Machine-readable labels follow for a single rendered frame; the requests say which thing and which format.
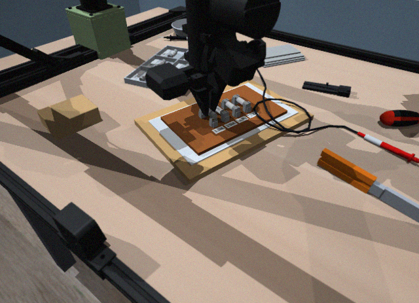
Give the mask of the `tan rectangular block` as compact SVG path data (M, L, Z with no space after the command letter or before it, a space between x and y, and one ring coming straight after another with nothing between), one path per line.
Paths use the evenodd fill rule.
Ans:
M99 109L82 94L37 111L43 126L62 139L101 122Z

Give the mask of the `grey round shallow dish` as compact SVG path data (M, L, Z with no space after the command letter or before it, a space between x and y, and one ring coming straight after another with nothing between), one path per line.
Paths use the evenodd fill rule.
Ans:
M187 19L176 20L172 23L173 30L175 31L176 36L187 37L186 33L183 33L182 25L187 23Z

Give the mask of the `red and black screwdriver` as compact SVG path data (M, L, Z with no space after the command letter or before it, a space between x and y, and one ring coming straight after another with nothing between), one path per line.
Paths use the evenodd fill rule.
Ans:
M419 124L419 113L408 110L386 111L380 115L380 121L387 126L412 126Z

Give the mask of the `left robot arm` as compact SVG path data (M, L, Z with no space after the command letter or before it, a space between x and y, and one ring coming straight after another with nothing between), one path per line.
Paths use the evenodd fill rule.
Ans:
M76 9L96 13L113 8L107 0L80 0ZM275 26L280 0L185 0L187 21L199 25L219 24L228 36L217 40L208 35L202 53L202 69L214 70L229 86L252 80L265 65L266 43L262 40ZM254 40L237 40L236 33ZM204 68L205 67L205 68Z

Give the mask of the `red test probe with black lead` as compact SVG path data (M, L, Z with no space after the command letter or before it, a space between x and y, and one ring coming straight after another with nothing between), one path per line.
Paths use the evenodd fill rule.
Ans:
M301 107L300 105L298 105L298 104L296 104L296 103L294 103L294 102L292 102L292 101L287 101L287 100L285 100L285 99L278 99L278 98L267 98L267 99L264 99L264 95L265 95L265 92L266 92L266 83L265 83L265 81L264 81L264 79L263 79L263 77L262 77L262 75L260 74L260 72L259 72L259 70L258 70L258 69L257 69L257 71L258 71L258 73L259 73L259 75L260 75L261 79L263 80L263 83L264 83L264 92L263 92L263 100L262 100L262 101L258 101L258 102L256 103L256 105L254 106L253 110L255 111L255 114L257 115L257 117L258 117L258 118L260 118L260 119L261 119L262 121L264 121L265 123L267 123L269 126L272 126L272 127L276 128L276 129L278 129L278 130L281 130L281 131L283 131L283 132L293 132L293 133L297 133L297 134L299 134L299 133L301 133L301 132L311 132L311 131L314 131L314 130L319 130L319 129L322 129L322 128L328 128L328 127L346 128L346 129L348 129L348 130L350 130L350 131L352 131L352 132L354 132L354 133L356 133L356 134L360 135L361 137L364 137L364 139L365 139L365 140L367 140L367 141L369 141L369 142L371 142L371 143L374 143L375 145L378 145L379 147L382 147L382 148L384 148L384 149L386 149L386 150L388 150L388 151L390 151L390 152L392 152L392 153L394 153L394 154L397 154L397 155L399 155L399 156L401 156L401 157L403 157L403 158L407 159L407 162L411 162L411 161L413 161L413 162L419 163L419 159L418 159L418 158L416 158L416 157L414 157L414 156L415 156L415 154L414 154L414 153L409 154L409 153L407 153L407 152L405 152L405 151L402 151L401 149L398 149L398 148L396 148L396 147L394 147L394 146L392 146L392 145L389 145L389 144L387 144L387 143L385 143L385 142L383 142L383 141L381 141L381 140L379 140L379 139L377 139L377 138L375 138L375 137L372 137L372 136L370 136L370 135L368 135L368 134L366 134L366 135L365 135L365 134L363 134L363 133L361 133L361 132L357 132L357 131L355 131L355 130L353 130L353 129L351 129L351 128L347 127L347 126L328 125L328 126L322 126L322 127L319 127L319 128L313 128L313 129L310 129L310 125L311 125L312 117L309 115L309 113L307 112L307 110L306 110L305 108ZM305 111L305 113L306 113L306 114L308 115L308 117L310 118L310 121L309 121L308 127L307 127L307 128L305 128L305 129L303 129L303 130L299 130L299 131L295 131L295 130L291 130L291 129L285 128L285 127L284 127L284 126L282 126L279 122L277 122L277 121L273 118L273 116L269 113L269 111L268 111L268 109L267 109L267 107L266 107L266 103L265 103L265 101L267 101L267 100L280 100L280 101L285 101L285 102L288 102L288 103L292 103L292 104L296 105L297 107L301 108L302 110L304 110L304 111ZM271 123L269 123L269 122L267 122L265 119L263 119L262 117L260 117L260 116L258 115L258 113L257 113L257 111L255 110L255 108L258 106L258 104L259 104L259 103L262 103L262 102L263 102L263 104L264 104L264 107L265 107L265 109L266 109L266 112L267 112L267 113L268 113L268 115L271 117L271 119L272 119L272 120L273 120L276 124L278 124L280 127L282 127L283 129L281 129L281 128L279 128L279 127L277 127L277 126L275 126L275 125L273 125L273 124L271 124ZM309 129L310 129L310 130L309 130Z

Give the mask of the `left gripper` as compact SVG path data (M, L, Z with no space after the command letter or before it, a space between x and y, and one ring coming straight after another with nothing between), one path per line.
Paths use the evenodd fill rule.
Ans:
M228 36L228 29L219 24L199 25L187 21L182 30L188 37L189 51L184 53L184 59L189 66L178 69L168 62L150 67L145 74L146 84L163 100L184 96L191 89L201 112L208 116L209 108L215 112L227 84L213 69L202 69L202 53L209 34L217 33L217 40L222 39Z

